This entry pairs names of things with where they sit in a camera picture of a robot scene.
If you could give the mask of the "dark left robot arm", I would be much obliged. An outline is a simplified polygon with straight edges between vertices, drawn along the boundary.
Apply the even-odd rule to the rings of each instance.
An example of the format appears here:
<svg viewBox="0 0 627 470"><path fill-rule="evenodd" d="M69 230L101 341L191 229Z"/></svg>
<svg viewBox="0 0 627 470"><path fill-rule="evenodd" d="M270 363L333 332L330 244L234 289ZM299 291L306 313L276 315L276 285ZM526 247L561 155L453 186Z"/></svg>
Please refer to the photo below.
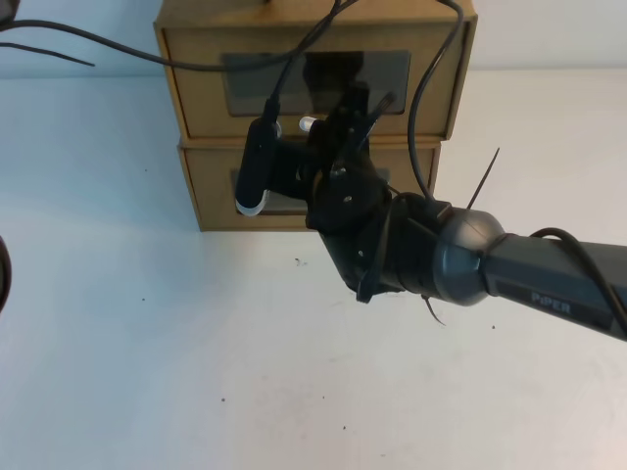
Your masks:
<svg viewBox="0 0 627 470"><path fill-rule="evenodd" d="M12 285L12 263L3 238L0 238L0 311L9 298Z"/></svg>

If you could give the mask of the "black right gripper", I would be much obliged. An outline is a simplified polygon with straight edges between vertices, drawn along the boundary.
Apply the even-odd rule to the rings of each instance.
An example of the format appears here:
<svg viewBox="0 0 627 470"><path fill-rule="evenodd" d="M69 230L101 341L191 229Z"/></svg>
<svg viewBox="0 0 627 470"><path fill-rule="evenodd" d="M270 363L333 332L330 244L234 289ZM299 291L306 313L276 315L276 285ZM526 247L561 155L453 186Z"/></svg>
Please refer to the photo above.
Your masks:
<svg viewBox="0 0 627 470"><path fill-rule="evenodd" d="M390 292L383 281L392 194L369 153L368 137L395 94L373 111L369 91L353 85L305 142L277 142L271 189L307 204L306 227L317 232L338 273L361 303Z"/></svg>

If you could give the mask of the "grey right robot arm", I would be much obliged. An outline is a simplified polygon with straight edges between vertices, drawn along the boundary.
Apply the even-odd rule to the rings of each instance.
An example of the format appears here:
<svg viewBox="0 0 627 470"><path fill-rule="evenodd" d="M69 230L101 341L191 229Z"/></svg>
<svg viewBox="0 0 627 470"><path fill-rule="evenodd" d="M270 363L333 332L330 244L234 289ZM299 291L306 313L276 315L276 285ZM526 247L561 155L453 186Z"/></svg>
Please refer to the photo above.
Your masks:
<svg viewBox="0 0 627 470"><path fill-rule="evenodd" d="M393 191L368 143L393 96L373 110L368 98L351 87L303 143L281 139L274 125L265 138L271 188L306 203L306 225L359 302L398 292L459 306L499 297L625 338L623 247L556 228L515 235L487 212Z"/></svg>

